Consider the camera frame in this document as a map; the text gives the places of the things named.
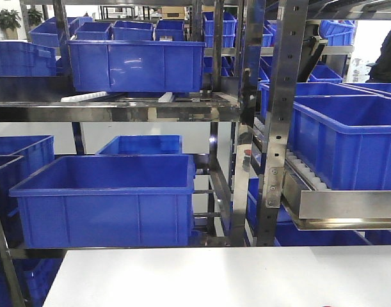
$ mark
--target stacked bins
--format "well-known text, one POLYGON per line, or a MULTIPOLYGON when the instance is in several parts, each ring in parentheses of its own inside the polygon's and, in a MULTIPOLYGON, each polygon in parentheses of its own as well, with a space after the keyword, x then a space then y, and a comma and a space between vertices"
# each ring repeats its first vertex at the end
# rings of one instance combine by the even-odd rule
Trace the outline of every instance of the stacked bins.
MULTIPOLYGON (((17 260, 16 268, 24 275, 24 282, 29 288, 33 307, 42 307, 54 278, 60 268, 61 259, 17 260)), ((0 268, 0 307, 12 307, 8 287, 0 268)))
MULTIPOLYGON (((233 47, 235 42, 236 18, 228 12, 223 14, 222 47, 233 47)), ((203 13, 203 36, 208 48, 214 46, 214 12, 203 13)))
POLYGON ((322 20, 319 34, 329 46, 347 46, 353 43, 355 22, 350 20, 322 20))

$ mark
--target storage bin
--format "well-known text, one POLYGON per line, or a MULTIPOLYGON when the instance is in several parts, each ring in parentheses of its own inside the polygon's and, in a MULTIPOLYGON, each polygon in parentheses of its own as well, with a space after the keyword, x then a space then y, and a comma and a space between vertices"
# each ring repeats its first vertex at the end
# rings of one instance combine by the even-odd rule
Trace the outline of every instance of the storage bin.
POLYGON ((152 40, 151 22, 116 21, 113 26, 115 40, 152 40))
POLYGON ((296 97, 289 147, 333 190, 391 190, 391 98, 296 97))
POLYGON ((70 57, 77 91, 198 92, 202 42, 72 40, 70 57))
MULTIPOLYGON (((207 48, 214 47, 214 35, 204 35, 204 41, 207 43, 207 48)), ((223 35, 222 36, 222 47, 232 48, 235 43, 235 35, 223 35)))
POLYGON ((345 83, 344 85, 391 97, 391 83, 345 83))
MULTIPOLYGON (((212 73, 212 58, 209 56, 204 57, 203 59, 204 67, 203 67, 203 72, 205 74, 211 74, 212 73)), ((226 57, 222 57, 221 60, 221 75, 223 77, 228 77, 230 75, 231 71, 231 65, 228 63, 228 60, 226 57)))
POLYGON ((78 40, 110 40, 111 23, 85 22, 76 30, 78 40))
POLYGON ((162 36, 172 37, 174 41, 184 41, 184 21, 183 20, 159 20, 157 22, 156 40, 162 36))
POLYGON ((273 34, 264 26, 264 34, 262 35, 262 47, 270 47, 272 44, 273 34))
MULTIPOLYGON (((257 226, 257 198, 258 198, 259 178, 250 178, 248 186, 248 206, 246 208, 246 219, 248 220, 252 229, 257 226)), ((281 206, 278 211, 278 225, 282 223, 289 223, 292 221, 291 217, 286 212, 285 208, 281 206)))
MULTIPOLYGON (((205 35, 214 35, 214 12, 205 12, 203 15, 203 33, 205 35)), ((234 35, 236 30, 236 18, 228 12, 223 14, 223 35, 234 35)))
POLYGON ((26 177, 54 160, 53 136, 0 136, 0 155, 22 155, 26 177))
POLYGON ((309 82, 342 83, 343 78, 324 63, 320 63, 315 66, 310 74, 309 82))
MULTIPOLYGON (((42 307, 53 281, 59 271, 62 259, 17 260, 16 267, 24 271, 24 278, 32 298, 32 306, 42 307)), ((0 268, 0 307, 12 307, 8 287, 0 268)))
POLYGON ((10 189, 29 248, 185 246, 190 155, 62 157, 10 189))
POLYGON ((33 43, 0 42, 0 77, 56 75, 56 51, 33 43))
POLYGON ((182 154, 182 136, 117 136, 96 155, 182 154))
MULTIPOLYGON (((267 105, 269 103, 269 85, 267 82, 259 82, 258 89, 262 92, 261 113, 266 115, 267 105)), ((335 83, 298 83, 296 84, 296 96, 359 96, 359 95, 376 95, 371 91, 360 88, 349 88, 343 84, 335 83)))
POLYGON ((363 246, 371 243, 354 230, 299 231, 293 223, 276 227, 281 246, 363 246))
POLYGON ((23 156, 0 155, 0 220, 9 244, 23 241, 17 201, 9 198, 9 189, 25 176, 23 156))
POLYGON ((374 245, 391 245, 391 230, 367 230, 365 238, 374 245))

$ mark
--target metal upright post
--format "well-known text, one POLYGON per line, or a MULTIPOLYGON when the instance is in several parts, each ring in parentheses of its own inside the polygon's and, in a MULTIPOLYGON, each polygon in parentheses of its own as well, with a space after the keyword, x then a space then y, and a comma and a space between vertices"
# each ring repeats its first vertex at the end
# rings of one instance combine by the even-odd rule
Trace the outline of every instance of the metal upright post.
POLYGON ((239 74, 239 103, 242 107, 241 122, 237 129, 235 162, 235 186, 230 227, 231 246, 244 246, 246 197, 251 160, 253 121, 257 102, 257 86, 260 47, 264 28, 265 0, 245 0, 243 14, 243 52, 239 74))
POLYGON ((191 16, 191 38, 193 42, 201 42, 202 30, 202 1, 193 0, 193 10, 191 16))
POLYGON ((282 195, 282 180, 299 61, 309 0, 280 0, 269 105, 264 135, 266 166, 259 176, 257 245, 272 246, 282 195))
POLYGON ((26 307, 20 289, 19 281, 13 266, 12 258, 10 257, 8 243, 4 237, 3 228, 0 220, 0 262, 3 268, 6 284, 10 297, 12 299, 13 307, 26 307))
POLYGON ((62 0, 53 0, 53 9, 54 16, 56 16, 56 27, 59 38, 61 62, 63 63, 63 74, 72 75, 70 53, 67 46, 67 41, 70 39, 70 33, 68 32, 65 4, 62 0))

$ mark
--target stainless steel shelf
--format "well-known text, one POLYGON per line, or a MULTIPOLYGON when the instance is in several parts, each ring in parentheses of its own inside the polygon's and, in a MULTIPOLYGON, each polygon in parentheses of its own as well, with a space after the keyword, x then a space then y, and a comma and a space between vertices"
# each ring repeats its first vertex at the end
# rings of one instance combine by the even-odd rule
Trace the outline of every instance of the stainless steel shelf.
MULTIPOLYGON (((272 56, 273 47, 262 47, 260 49, 261 56, 272 56)), ((323 49, 322 55, 348 55, 354 51, 355 47, 350 46, 326 46, 323 49)), ((213 48, 205 48, 205 56, 212 56, 213 48)), ((235 56, 235 48, 222 48, 222 56, 235 56)))
POLYGON ((0 102, 0 122, 238 122, 238 101, 224 93, 175 102, 118 98, 91 102, 0 102))
POLYGON ((391 191, 317 191, 292 164, 285 170, 283 204, 299 229, 391 229, 391 191))

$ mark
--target dark clothing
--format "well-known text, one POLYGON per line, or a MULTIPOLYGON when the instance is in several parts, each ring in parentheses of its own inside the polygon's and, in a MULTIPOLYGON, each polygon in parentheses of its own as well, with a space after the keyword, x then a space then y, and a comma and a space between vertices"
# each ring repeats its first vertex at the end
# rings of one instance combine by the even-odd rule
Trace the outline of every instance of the dark clothing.
POLYGON ((381 55, 369 72, 370 79, 391 83, 391 30, 381 45, 381 55))

